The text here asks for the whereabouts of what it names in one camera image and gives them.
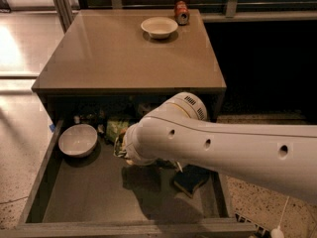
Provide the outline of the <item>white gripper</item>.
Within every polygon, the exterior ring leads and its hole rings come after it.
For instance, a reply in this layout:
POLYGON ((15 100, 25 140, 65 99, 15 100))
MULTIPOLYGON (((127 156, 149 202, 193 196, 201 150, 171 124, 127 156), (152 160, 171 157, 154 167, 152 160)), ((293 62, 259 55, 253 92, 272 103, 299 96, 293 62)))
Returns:
POLYGON ((138 124, 130 126, 124 135, 124 150, 126 151, 124 159, 129 165, 148 166, 156 159, 142 155, 141 145, 137 139, 137 128, 138 124))

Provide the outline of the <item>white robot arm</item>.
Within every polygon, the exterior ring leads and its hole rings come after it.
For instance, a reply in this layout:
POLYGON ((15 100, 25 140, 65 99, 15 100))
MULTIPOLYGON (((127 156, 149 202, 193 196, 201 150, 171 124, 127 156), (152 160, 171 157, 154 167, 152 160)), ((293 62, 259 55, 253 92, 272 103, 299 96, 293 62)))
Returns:
POLYGON ((221 124, 203 102, 181 92, 130 126, 127 158, 194 165, 317 203, 317 126, 221 124))

